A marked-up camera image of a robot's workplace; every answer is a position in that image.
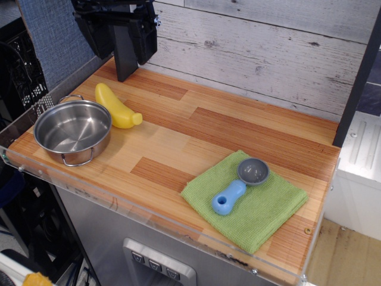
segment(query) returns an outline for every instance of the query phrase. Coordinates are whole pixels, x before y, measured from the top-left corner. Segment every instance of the yellow toy banana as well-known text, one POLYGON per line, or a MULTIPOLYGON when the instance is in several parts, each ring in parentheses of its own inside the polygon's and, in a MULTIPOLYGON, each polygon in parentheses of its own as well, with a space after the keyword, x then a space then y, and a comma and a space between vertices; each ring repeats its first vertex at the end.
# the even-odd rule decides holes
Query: yellow toy banana
POLYGON ((53 284, 48 277, 37 272, 26 275, 23 286, 53 286, 53 284))
POLYGON ((141 113, 135 113, 125 106, 104 83, 95 87, 95 101, 103 105, 111 114, 113 125, 118 128, 131 128, 143 121, 141 113))

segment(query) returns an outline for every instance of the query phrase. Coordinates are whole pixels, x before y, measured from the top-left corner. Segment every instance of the white appliance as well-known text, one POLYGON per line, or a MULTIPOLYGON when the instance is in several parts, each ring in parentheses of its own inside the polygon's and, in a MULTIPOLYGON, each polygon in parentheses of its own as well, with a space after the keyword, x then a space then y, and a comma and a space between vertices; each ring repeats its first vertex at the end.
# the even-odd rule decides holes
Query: white appliance
POLYGON ((16 286, 22 286, 25 276, 31 273, 28 268, 2 253, 0 253, 0 270, 3 271, 16 286))
POLYGON ((381 240, 381 117, 356 111, 324 217, 381 240))

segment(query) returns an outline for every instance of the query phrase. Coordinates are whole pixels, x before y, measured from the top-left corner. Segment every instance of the banana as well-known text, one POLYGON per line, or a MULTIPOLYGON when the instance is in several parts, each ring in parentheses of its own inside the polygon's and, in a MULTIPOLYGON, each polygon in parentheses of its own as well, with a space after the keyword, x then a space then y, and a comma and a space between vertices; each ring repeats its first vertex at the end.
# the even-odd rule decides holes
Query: banana
POLYGON ((95 87, 95 101, 103 105, 111 114, 113 125, 118 128, 132 128, 143 121, 141 113, 135 113, 125 106, 104 83, 95 87))

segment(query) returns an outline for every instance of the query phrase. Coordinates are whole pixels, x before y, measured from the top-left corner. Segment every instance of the green towel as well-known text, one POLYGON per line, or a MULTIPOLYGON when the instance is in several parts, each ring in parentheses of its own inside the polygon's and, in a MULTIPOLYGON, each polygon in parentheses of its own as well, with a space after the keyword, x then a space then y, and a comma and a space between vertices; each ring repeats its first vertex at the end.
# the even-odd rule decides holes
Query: green towel
POLYGON ((305 191, 270 171, 259 186, 247 186, 226 216, 215 213, 212 198, 238 179, 237 166, 249 155, 239 150, 190 181, 181 196, 216 230, 249 253, 272 236, 307 200, 305 191))

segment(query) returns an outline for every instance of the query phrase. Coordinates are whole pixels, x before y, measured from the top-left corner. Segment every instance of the blue measuring spoon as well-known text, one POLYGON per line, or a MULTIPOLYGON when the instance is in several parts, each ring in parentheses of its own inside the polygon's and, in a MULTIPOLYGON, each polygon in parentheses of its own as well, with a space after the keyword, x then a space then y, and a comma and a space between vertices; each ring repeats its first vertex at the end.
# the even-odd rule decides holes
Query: blue measuring spoon
POLYGON ((212 208, 219 215, 228 215, 235 202, 246 193, 246 185, 257 186, 264 183, 269 174, 268 165, 258 158, 247 158, 237 167, 239 180, 234 180, 230 185, 219 192, 212 199, 212 208))

